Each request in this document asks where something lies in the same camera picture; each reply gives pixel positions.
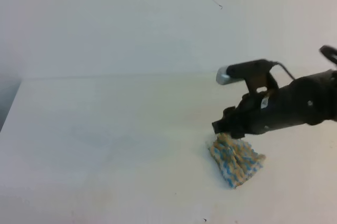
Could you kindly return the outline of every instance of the label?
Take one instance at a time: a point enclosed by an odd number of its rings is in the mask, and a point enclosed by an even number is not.
[[[261,101],[261,109],[266,108],[268,106],[269,95],[265,96]]]

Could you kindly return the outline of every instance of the towel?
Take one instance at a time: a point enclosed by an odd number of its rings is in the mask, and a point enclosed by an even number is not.
[[[209,151],[219,165],[221,175],[233,189],[250,179],[265,160],[265,155],[256,153],[248,142],[232,139],[225,133],[217,134]]]

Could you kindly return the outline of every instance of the black cable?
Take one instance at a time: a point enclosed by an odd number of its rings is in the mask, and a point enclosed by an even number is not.
[[[290,73],[290,71],[282,64],[282,63],[280,63],[280,62],[273,62],[274,63],[274,65],[279,65],[279,66],[281,66],[282,68],[283,68],[283,70],[289,75],[289,77],[291,77],[291,79],[292,80],[295,80],[296,78],[294,77],[294,75],[292,75],[291,73]]]

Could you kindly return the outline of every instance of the white wall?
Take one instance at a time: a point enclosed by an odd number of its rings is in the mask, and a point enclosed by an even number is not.
[[[199,72],[261,57],[330,66],[318,49],[337,45],[335,0],[215,1],[223,9],[212,0],[0,0],[0,65],[24,78]]]

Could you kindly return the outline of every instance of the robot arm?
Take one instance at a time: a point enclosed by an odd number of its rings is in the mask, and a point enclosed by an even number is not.
[[[337,64],[336,49],[323,46],[320,52]],[[237,107],[225,109],[223,118],[212,123],[216,134],[229,133],[238,139],[245,134],[259,135],[305,123],[337,121],[337,71],[301,77],[279,88],[270,74],[271,68],[279,64],[261,59],[219,69],[216,81],[220,85],[244,80],[249,93]],[[260,87],[267,90],[258,92]]]

